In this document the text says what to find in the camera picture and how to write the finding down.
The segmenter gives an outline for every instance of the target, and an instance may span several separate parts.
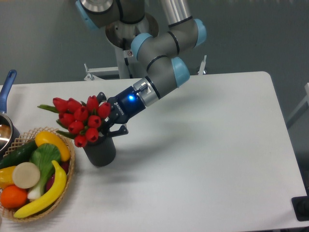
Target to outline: orange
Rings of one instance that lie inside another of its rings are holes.
[[[20,208],[27,202],[27,191],[16,185],[8,186],[2,191],[0,202],[7,209]]]

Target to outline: woven basket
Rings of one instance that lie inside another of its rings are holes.
[[[9,147],[9,149],[5,152],[4,156],[10,155],[10,153],[12,151],[14,151],[15,149],[17,149],[19,146],[21,146],[25,143],[28,143],[30,141],[33,141],[35,136],[39,132],[44,131],[44,130],[52,132],[52,133],[56,134],[57,136],[59,136],[62,139],[62,141],[68,146],[68,148],[70,150],[70,154],[71,154],[70,167],[69,167],[69,172],[68,172],[68,175],[67,175],[67,184],[64,188],[64,191],[61,194],[61,196],[53,203],[53,205],[48,210],[44,211],[43,213],[34,214],[34,215],[26,217],[26,218],[15,218],[13,215],[16,211],[5,209],[0,203],[0,212],[1,212],[1,215],[4,218],[7,218],[7,219],[15,221],[15,222],[30,222],[30,221],[38,220],[38,219],[48,215],[50,212],[52,212],[60,204],[64,195],[67,192],[68,186],[71,182],[72,175],[73,175],[73,172],[74,172],[74,167],[75,167],[74,145],[71,142],[71,139],[68,139],[68,138],[61,136],[60,134],[56,133],[57,129],[45,127],[45,128],[35,128],[33,130],[29,130],[29,132],[26,132],[26,133],[20,135],[19,138],[15,139],[15,141],[12,143],[11,147]]]

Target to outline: tulip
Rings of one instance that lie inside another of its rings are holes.
[[[75,121],[75,118],[72,114],[60,113],[59,120],[63,126],[68,127],[72,122]]]
[[[68,100],[68,110],[71,113],[74,113],[81,106],[82,106],[82,104],[80,104],[78,101],[76,101],[73,98],[69,98],[69,100]]]
[[[68,130],[71,134],[79,134],[85,128],[84,124],[81,121],[72,122]]]
[[[89,111],[89,113],[91,113],[93,111],[93,109],[95,109],[96,111],[98,111],[98,100],[96,96],[90,96],[87,100],[87,110]]]
[[[111,113],[111,104],[108,102],[104,102],[99,108],[98,108],[98,115],[100,118],[106,119]]]
[[[74,118],[77,121],[84,121],[88,118],[88,111],[85,106],[81,106],[74,112]]]
[[[68,102],[66,100],[54,98],[53,104],[60,113],[64,113],[68,110]]]
[[[75,146],[77,147],[84,147],[87,145],[87,139],[86,139],[86,136],[84,135],[77,135],[74,139],[74,144]]]
[[[88,126],[92,128],[98,128],[99,126],[101,126],[101,118],[96,115],[91,115],[88,118]]]
[[[89,141],[89,142],[95,142],[96,140],[98,140],[98,130],[95,129],[95,128],[89,128],[87,131],[86,131],[86,139]]]

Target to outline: tulip bouquet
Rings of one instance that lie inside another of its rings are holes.
[[[96,96],[90,96],[87,103],[78,102],[73,98],[68,100],[54,98],[53,104],[54,106],[39,105],[38,107],[59,115],[56,122],[69,132],[61,130],[57,132],[74,139],[77,147],[85,147],[88,142],[94,143],[98,140],[99,131],[111,112],[111,105],[108,102],[100,104]]]

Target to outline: blue light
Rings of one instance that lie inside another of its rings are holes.
[[[133,95],[129,95],[128,98],[129,98],[130,101],[134,101],[135,100],[135,97]]]

